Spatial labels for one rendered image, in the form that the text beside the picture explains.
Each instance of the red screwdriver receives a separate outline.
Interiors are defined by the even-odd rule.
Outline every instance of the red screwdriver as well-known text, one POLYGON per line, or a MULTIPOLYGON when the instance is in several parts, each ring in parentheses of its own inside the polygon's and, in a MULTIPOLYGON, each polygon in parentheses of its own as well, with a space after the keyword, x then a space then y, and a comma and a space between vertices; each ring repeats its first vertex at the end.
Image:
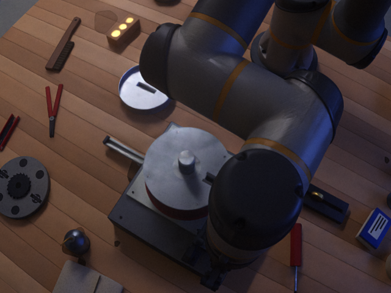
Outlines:
POLYGON ((294 224, 291 230, 291 267, 294 271, 294 293, 298 291, 298 267, 301 267, 301 224, 294 224))

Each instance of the blue and white box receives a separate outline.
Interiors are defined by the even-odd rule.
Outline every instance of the blue and white box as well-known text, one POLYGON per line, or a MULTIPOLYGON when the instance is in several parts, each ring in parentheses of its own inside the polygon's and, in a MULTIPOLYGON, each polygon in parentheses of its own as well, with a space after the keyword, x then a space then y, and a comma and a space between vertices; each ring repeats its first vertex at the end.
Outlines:
POLYGON ((363 243, 369 250, 377 249, 391 226, 391 219, 379 208, 374 209, 360 231, 356 239, 363 243))

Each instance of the glowing yellow circle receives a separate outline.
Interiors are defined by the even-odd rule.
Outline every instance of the glowing yellow circle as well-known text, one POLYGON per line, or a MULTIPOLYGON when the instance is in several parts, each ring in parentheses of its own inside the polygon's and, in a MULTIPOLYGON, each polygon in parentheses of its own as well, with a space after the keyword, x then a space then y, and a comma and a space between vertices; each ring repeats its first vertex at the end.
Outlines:
POLYGON ((118 30, 115 30, 114 32, 111 33, 111 35, 112 35, 114 38, 118 37, 120 34, 121 34, 121 32, 118 31, 118 30))

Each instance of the black gear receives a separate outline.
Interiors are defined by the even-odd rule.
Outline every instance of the black gear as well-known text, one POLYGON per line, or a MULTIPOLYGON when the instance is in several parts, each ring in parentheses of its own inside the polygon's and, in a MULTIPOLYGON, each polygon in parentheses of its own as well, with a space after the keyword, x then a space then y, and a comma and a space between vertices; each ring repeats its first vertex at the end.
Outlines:
POLYGON ((30 188, 31 182, 29 177, 22 173, 13 175, 7 185, 8 194, 15 199, 25 197, 30 188))

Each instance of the wooden table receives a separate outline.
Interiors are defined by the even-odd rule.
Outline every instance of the wooden table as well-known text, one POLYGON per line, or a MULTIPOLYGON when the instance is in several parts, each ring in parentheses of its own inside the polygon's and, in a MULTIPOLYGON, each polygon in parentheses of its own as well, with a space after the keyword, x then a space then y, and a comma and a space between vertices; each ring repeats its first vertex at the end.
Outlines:
MULTIPOLYGON (((161 23, 182 24, 195 0, 174 6, 154 0, 39 0, 0 39, 0 125, 11 113, 21 120, 0 166, 18 156, 40 160, 51 177, 48 203, 26 220, 0 216, 0 292, 51 292, 64 262, 76 260, 60 249, 65 233, 82 226, 91 240, 87 266, 119 282, 125 292, 211 292, 199 277, 115 228, 107 216, 127 187, 131 161, 102 144, 108 134, 145 154, 174 121, 214 134, 231 152, 243 141, 180 103, 150 116, 134 115, 122 104, 118 84, 138 63, 144 41, 161 23), (95 14, 129 12, 141 19, 141 33, 126 49, 110 48, 95 31, 95 14), (75 48, 60 73, 45 70, 73 17, 82 23, 75 48), (64 84, 56 122, 49 138, 45 87, 64 84)), ((259 31, 270 23, 271 12, 259 31)), ((355 235, 370 211, 391 216, 391 39, 367 69, 359 71, 316 49, 320 72, 340 88, 345 111, 337 136, 312 183, 350 204, 343 225, 302 210, 303 265, 300 293, 391 292, 385 261, 391 234, 368 252, 355 235)), ((245 53, 249 59, 249 50, 245 53)), ((218 292, 292 292, 287 236, 251 266, 232 271, 218 292)))

